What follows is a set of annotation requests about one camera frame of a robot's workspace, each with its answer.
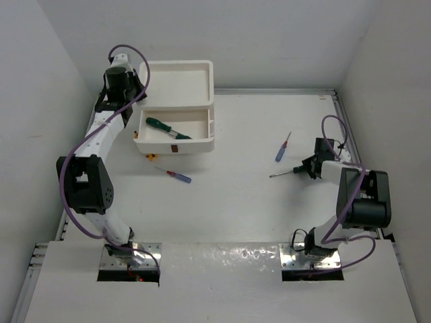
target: metal mounting plate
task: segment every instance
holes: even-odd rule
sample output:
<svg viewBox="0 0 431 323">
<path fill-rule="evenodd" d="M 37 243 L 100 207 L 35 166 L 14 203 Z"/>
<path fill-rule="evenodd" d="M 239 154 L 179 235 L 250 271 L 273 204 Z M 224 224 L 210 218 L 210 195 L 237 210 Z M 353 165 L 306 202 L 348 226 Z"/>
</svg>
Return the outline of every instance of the metal mounting plate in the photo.
<svg viewBox="0 0 431 323">
<path fill-rule="evenodd" d="M 162 259 L 162 244 L 146 244 L 143 242 L 135 242 L 133 247 L 136 249 L 144 249 L 154 256 L 154 258 L 158 261 L 160 266 L 160 260 Z M 144 254 L 142 252 L 134 251 L 133 257 L 138 258 L 140 261 L 140 265 L 137 262 L 134 262 L 134 266 L 131 268 L 132 271 L 156 271 L 156 263 L 154 260 Z M 102 258 L 100 259 L 99 270 L 101 271 L 126 271 L 127 270 L 127 261 L 122 260 L 114 255 L 110 256 L 108 250 L 103 247 Z"/>
<path fill-rule="evenodd" d="M 294 244 L 296 250 L 304 249 L 304 242 Z M 341 268 L 338 250 L 331 257 L 317 259 L 295 251 L 291 243 L 279 244 L 281 268 L 283 271 L 322 271 Z"/>
</svg>

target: small orange object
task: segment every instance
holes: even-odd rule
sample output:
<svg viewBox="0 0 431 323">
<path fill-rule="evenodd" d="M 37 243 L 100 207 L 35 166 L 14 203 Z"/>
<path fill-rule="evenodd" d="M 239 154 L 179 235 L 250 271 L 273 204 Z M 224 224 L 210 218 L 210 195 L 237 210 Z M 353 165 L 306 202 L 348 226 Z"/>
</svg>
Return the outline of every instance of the small orange object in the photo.
<svg viewBox="0 0 431 323">
<path fill-rule="evenodd" d="M 145 155 L 146 158 L 148 158 L 151 162 L 153 161 L 153 159 L 156 159 L 159 157 L 159 155 L 157 153 L 149 153 L 148 155 Z"/>
</svg>

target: white wall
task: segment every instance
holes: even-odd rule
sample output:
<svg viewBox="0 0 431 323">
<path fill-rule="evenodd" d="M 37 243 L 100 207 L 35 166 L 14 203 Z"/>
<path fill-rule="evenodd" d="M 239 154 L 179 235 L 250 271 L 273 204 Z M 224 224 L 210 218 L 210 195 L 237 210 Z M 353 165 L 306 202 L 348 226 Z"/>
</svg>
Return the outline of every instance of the white wall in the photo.
<svg viewBox="0 0 431 323">
<path fill-rule="evenodd" d="M 0 2 L 0 322 L 36 242 L 61 216 L 55 162 L 82 138 L 94 97 L 35 1 Z"/>
<path fill-rule="evenodd" d="M 393 217 L 413 302 L 431 318 L 431 2 L 385 0 L 341 96 L 363 162 L 389 173 Z"/>
<path fill-rule="evenodd" d="M 94 93 L 106 51 L 210 59 L 217 87 L 336 87 L 380 0 L 38 0 Z"/>
</svg>

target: rectangular slot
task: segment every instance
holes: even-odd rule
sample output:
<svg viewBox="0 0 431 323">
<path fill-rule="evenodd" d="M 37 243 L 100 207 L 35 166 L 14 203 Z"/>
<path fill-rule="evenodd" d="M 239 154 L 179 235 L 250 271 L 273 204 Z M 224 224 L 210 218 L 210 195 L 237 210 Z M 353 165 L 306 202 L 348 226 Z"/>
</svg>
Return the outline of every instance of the rectangular slot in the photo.
<svg viewBox="0 0 431 323">
<path fill-rule="evenodd" d="M 282 271 L 282 281 L 343 281 L 343 271 Z"/>
<path fill-rule="evenodd" d="M 157 271 L 99 271 L 97 281 L 128 281 L 136 283 L 159 283 Z"/>
</svg>

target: screwdriver handle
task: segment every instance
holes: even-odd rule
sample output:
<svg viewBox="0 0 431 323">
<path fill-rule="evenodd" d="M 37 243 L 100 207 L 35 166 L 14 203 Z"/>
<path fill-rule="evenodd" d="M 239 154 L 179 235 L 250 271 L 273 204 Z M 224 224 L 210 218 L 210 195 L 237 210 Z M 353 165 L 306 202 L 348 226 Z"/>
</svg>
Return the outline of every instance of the screwdriver handle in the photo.
<svg viewBox="0 0 431 323">
<path fill-rule="evenodd" d="M 294 169 L 293 169 L 293 173 L 294 174 L 301 173 L 301 172 L 304 172 L 304 171 L 305 171 L 305 166 L 304 165 L 294 167 Z"/>
<path fill-rule="evenodd" d="M 280 162 L 280 160 L 283 158 L 284 155 L 284 151 L 286 150 L 286 147 L 284 145 L 282 145 L 282 147 L 280 148 L 280 150 L 278 151 L 277 157 L 275 157 L 275 161 L 277 163 Z"/>
<path fill-rule="evenodd" d="M 182 133 L 179 133 L 175 136 L 175 139 L 191 139 L 189 136 L 183 135 Z"/>
<path fill-rule="evenodd" d="M 150 116 L 148 118 L 146 118 L 145 123 L 151 127 L 156 128 L 156 129 L 166 131 L 167 133 L 169 133 L 172 130 L 172 127 L 168 126 L 167 124 L 164 124 L 160 120 L 157 120 L 155 118 L 151 118 Z"/>
<path fill-rule="evenodd" d="M 181 174 L 174 173 L 172 175 L 172 177 L 175 177 L 177 180 L 182 180 L 183 182 L 186 182 L 189 184 L 191 183 L 191 178 L 184 176 L 184 175 L 181 175 Z"/>
</svg>

